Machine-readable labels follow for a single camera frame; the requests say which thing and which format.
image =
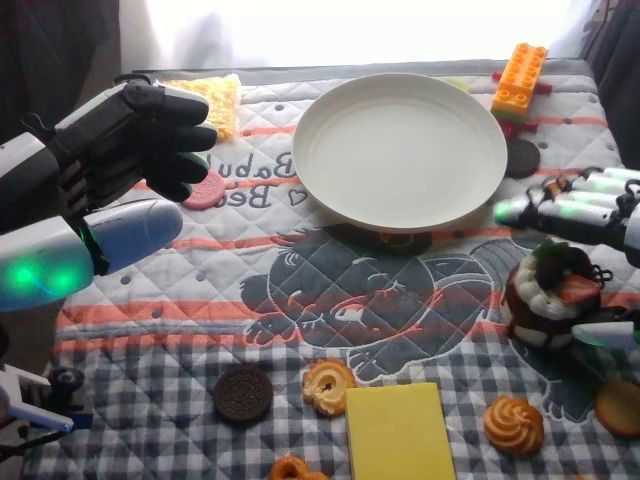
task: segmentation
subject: gingham fabric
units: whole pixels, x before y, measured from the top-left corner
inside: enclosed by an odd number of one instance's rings
[[[318,416],[301,397],[304,371],[326,357],[342,358],[363,388],[437,382],[458,479],[637,478],[640,449],[600,425],[592,400],[609,377],[637,379],[638,353],[536,352],[505,337],[498,308],[506,276],[541,236],[499,228],[490,204],[549,174],[620,164],[596,86],[563,73],[571,66],[547,62],[542,80],[554,93],[531,107],[541,125],[523,137],[540,148],[538,174],[504,180],[468,224],[417,237],[336,224],[295,176],[300,115],[348,75],[245,81],[238,137],[209,152],[226,198],[184,209],[172,245],[66,302],[53,364],[84,372],[94,425],[30,452],[24,478],[265,479],[291,454],[351,479],[344,417]],[[490,73],[456,78],[488,107]],[[140,185],[122,201],[152,195]],[[587,251],[614,271],[605,302],[635,301],[640,276],[624,256]],[[213,406],[216,380],[241,363],[263,369],[275,391],[269,415],[246,428]],[[488,443],[482,415],[499,395],[543,413],[539,454],[514,458]]]

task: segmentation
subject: quilted mat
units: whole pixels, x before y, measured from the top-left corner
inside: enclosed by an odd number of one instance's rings
[[[640,354],[583,344],[540,353],[504,335],[498,308],[508,272],[542,237],[497,226],[491,204],[548,175],[620,164],[584,63],[545,66],[542,81],[554,90],[532,103],[538,133],[523,134],[540,149],[538,173],[505,179],[454,230],[390,237],[341,224],[314,203],[292,166],[301,114],[348,78],[451,76],[488,108],[490,74],[503,67],[236,72],[238,136],[206,154],[226,179],[226,196],[205,211],[183,209],[172,244],[67,300],[52,363],[84,372],[95,420],[91,430],[30,452],[24,478],[265,479],[291,454],[348,480],[345,419],[319,417],[301,396],[303,372],[326,357],[342,358],[361,387],[437,382],[459,479],[637,478],[640,449],[598,423],[592,399],[607,378],[638,380]],[[152,195],[140,184],[122,200]],[[605,302],[634,302],[640,274],[624,256],[588,251],[614,271]],[[275,391],[269,415],[248,428],[221,422],[212,398],[220,375],[241,363],[257,364]],[[514,458],[488,443],[482,416],[499,395],[526,397],[543,412],[539,454]]]

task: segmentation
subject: white plate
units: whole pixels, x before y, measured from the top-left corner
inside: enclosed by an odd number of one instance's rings
[[[471,213],[507,166],[500,126],[482,105],[422,75],[347,82],[302,115],[293,162],[309,193],[359,226],[432,230]]]

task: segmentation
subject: orange lego block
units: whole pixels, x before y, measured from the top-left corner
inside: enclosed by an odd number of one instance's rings
[[[544,47],[531,47],[526,43],[516,45],[493,98],[491,111],[494,114],[525,118],[546,57]]]

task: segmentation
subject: dark curtain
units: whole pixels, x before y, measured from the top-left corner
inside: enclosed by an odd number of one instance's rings
[[[98,49],[119,43],[118,14],[118,0],[0,0],[0,143],[26,111],[49,126],[73,111]]]
[[[640,169],[640,2],[620,0],[610,12],[591,65],[622,161]]]

